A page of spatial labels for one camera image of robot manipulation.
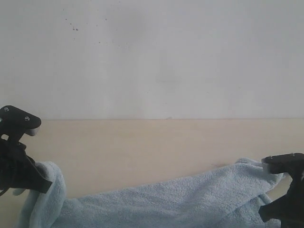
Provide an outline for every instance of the white wall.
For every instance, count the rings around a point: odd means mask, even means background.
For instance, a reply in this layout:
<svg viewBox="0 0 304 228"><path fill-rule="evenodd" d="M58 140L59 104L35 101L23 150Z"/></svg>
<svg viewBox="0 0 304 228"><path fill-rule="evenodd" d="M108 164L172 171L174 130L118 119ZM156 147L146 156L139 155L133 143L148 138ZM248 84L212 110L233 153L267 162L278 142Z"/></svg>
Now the white wall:
<svg viewBox="0 0 304 228"><path fill-rule="evenodd" d="M302 0L2 1L0 105L44 119L304 117L303 11Z"/></svg>

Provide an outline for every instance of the wooden surface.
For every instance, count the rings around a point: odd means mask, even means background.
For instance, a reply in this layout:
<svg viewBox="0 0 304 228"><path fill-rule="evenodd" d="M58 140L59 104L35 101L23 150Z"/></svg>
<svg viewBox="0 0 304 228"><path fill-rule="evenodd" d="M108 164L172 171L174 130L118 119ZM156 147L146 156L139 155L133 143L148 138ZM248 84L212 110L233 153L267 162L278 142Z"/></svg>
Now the wooden surface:
<svg viewBox="0 0 304 228"><path fill-rule="evenodd" d="M62 170L68 197L198 174L240 157L304 152L304 120L43 121L25 136L27 154ZM285 194L284 180L270 194ZM0 197L1 227L12 227L26 194Z"/></svg>

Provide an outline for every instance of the towel fold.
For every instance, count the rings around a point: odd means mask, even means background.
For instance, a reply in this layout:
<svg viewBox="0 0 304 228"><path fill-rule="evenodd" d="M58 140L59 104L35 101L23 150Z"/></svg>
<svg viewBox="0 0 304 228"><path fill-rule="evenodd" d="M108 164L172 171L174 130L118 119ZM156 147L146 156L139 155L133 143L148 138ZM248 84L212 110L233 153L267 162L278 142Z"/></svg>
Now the towel fold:
<svg viewBox="0 0 304 228"><path fill-rule="evenodd" d="M283 178L239 159L196 176L67 199L59 167L38 165L53 184L46 194L29 192L16 228L264 228L258 210Z"/></svg>

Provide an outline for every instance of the blue towel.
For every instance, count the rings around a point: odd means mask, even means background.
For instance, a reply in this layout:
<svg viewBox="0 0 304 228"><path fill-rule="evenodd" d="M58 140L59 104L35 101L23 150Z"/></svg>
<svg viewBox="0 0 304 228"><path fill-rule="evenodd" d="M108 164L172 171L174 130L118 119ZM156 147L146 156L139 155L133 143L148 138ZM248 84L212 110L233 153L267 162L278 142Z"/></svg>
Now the blue towel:
<svg viewBox="0 0 304 228"><path fill-rule="evenodd" d="M29 192L16 228L264 228L258 210L284 176L240 159L196 176L67 199L60 169L38 165L53 184L47 194Z"/></svg>

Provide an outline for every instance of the light blue towel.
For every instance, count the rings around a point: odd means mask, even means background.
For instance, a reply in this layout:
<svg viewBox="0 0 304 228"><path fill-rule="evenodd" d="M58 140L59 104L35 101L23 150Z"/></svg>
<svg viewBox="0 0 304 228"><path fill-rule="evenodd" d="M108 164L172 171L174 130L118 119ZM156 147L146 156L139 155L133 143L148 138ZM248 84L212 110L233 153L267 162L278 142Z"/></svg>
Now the light blue towel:
<svg viewBox="0 0 304 228"><path fill-rule="evenodd" d="M60 169L52 162L39 166L53 184L47 194L29 192L16 228L264 228L258 210L283 178L240 159L192 177L66 199Z"/></svg>

